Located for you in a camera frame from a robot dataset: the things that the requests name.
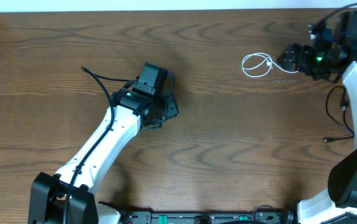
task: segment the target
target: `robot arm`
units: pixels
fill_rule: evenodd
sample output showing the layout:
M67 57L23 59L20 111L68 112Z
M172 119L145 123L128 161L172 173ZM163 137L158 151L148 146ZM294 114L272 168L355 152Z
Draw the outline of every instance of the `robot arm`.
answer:
M357 215L357 11L343 13L335 33L326 27L326 21L311 26L314 45L293 44L278 58L286 70L297 70L314 80L343 79L350 98L355 127L354 152L335 166L328 179L328 188L298 204L297 218L301 224L334 223L346 213Z
M55 175L41 172L33 181L28 223L62 223L64 213L68 223L117 223L120 213L106 205L95 205L95 195L117 155L141 128L157 129L177 116L173 90L162 91L167 76L174 87L171 73L146 63L138 81L128 82L108 97L111 107L81 150ZM64 205L57 198L65 195Z
M134 115L133 110L123 106L114 107L115 122L112 130L104 137L90 157L85 161L85 165L81 169L81 173L76 178L75 187L86 185L88 192L97 194L102 180L109 170L112 163L119 155L121 149L128 143L128 141L136 136L140 130L141 116ZM74 157L61 167L56 174L60 175L60 181L69 183L73 176L73 170L82 160L87 151L94 145L95 141L99 139L107 126L110 123L110 108L108 108L103 121L97 130L92 134L90 139L84 144L79 152Z

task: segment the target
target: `white cable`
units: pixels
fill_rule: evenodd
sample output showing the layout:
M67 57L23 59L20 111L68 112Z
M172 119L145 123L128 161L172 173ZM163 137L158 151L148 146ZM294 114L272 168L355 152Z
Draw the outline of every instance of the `white cable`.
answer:
M253 68L245 68L245 67L244 67L245 62L247 61L247 59L249 59L249 58L251 58L251 57L253 57L253 56L262 57L262 58L264 58L264 60L263 60L260 64L254 66ZM267 62L267 66L268 66L268 70L267 70L264 74L262 74L262 75L249 75L248 73L246 73L246 70L253 70L253 69L255 69L255 68L258 68L258 67L261 66L264 62ZM257 52L257 53L254 53L254 54L246 55L246 56L243 58L243 60L242 60L242 71L243 71L248 77L259 78L259 77L263 77L264 75L268 74L269 71L272 69L272 65L275 65L276 67L278 67L279 69L281 69L282 71L287 72L287 73L297 73L297 72L298 72L298 71L296 71L296 72L286 71L285 69L279 67L279 65L277 65L277 64L272 60L272 57L271 57L271 56L267 55L266 53L262 53L262 52Z

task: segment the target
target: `black wire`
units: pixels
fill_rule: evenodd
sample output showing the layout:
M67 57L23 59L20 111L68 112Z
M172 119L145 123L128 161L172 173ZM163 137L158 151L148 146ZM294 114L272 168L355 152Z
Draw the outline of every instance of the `black wire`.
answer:
M134 85L135 82L136 80L130 80L124 84L123 88L129 88L130 86Z
M346 101L346 92L347 92L347 89L345 88L345 90L343 90L343 94L341 94L341 102L346 105L346 109L343 111L343 123L345 124L346 128L349 129L354 135L354 131L348 126L347 121L346 121L346 112L347 112L348 107L350 106L350 104L347 103L347 101Z
M348 137L343 137L343 138L325 138L326 142L333 142L333 141L339 141L339 140L346 140L346 139L352 139L354 136L348 136Z
M108 98L108 101L109 101L111 119L110 119L110 123L109 123L108 127L106 128L106 130L102 133L102 135L98 138L98 140L90 148L90 150L88 150L88 152L84 155L83 159L80 161L80 163L75 168L72 179L70 180L70 184L69 184L68 191L66 194L66 199L65 199L65 208L64 208L64 213L63 213L63 223L64 224L67 224L67 213L69 210L70 195L72 193L74 182L75 182L77 176L79 175L79 173L81 172L81 168L83 167L84 162L88 159L88 157L90 157L91 153L95 150L95 148L99 145L99 143L107 135L107 133L110 130L112 130L113 122L115 120L115 111L113 109L112 98L110 97L108 90L105 88L105 86L102 84L102 82L97 78L96 74L92 73L88 68L86 68L84 66L81 66L81 69L83 71L87 72L88 74L90 74L92 76L92 78L94 78L95 81L97 81L97 83L101 86L103 92L105 92L106 97Z
M328 110L328 103L329 103L329 97L330 95L332 94L332 92L337 89L337 88L344 88L343 86L335 86L333 87L329 93L328 93L328 96L326 96L326 102L325 102L325 111L327 113L327 115L336 123L338 124L340 127L342 127L344 130L348 131L350 134L354 135L353 132L349 129L347 129L345 126L343 126L339 121L337 121L334 117L332 117L332 115L329 113L329 110Z
M339 8L339 9L336 9L335 11L329 13L327 16L325 16L323 19L321 19L321 20L317 23L316 27L320 26L323 22L325 22L327 19L329 19L330 17L332 17L332 16L335 15L336 13L338 13L338 12L340 12L340 11L343 11L343 10L349 8L349 7L353 7L353 6L357 6L357 3L349 4L349 5L347 5L347 6L343 6L343 7Z
M102 78L104 80L110 80L110 81L118 81L118 82L128 82L130 80L125 80L125 79L121 79L121 78L108 78L108 77L103 77L101 75L97 75L95 73L93 73L96 77L98 78Z
M163 121L158 119L158 122L159 122L159 125L157 126L152 126L150 128L142 128L142 129L145 129L145 130L156 130L156 129L161 129L162 125L163 125Z
M256 211L257 211L258 209L262 208L262 207L269 207L269 208L271 208L271 209L274 209L271 205L260 205L260 206L258 206L258 207L253 211L253 214L252 214L252 217L253 217L254 220L255 220L255 213L256 213ZM275 214L277 214L277 216L279 217L280 220L279 220L279 222L274 223L274 224L279 224L279 223L281 222L282 217L278 214L278 212L275 212Z

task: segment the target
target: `white wall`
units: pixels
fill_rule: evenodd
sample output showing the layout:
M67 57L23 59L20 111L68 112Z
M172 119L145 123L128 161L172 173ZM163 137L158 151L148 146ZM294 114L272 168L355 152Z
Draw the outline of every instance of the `white wall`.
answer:
M336 8L357 0L0 0L0 12Z

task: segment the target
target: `wooden table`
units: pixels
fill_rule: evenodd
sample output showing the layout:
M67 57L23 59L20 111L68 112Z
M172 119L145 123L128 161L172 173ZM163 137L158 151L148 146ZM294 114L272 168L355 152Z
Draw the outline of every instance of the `wooden table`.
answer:
M325 189L331 168L353 149L352 141L322 140L346 136L325 114L333 85L277 68L249 78L240 63L254 52L276 58L288 44L309 44L307 25L328 12L0 14L0 223L26 222L34 178L64 165L101 122L107 100L81 65L134 78L151 62L177 82L178 117L128 143L97 200L243 211L293 208ZM338 118L339 98L330 107Z

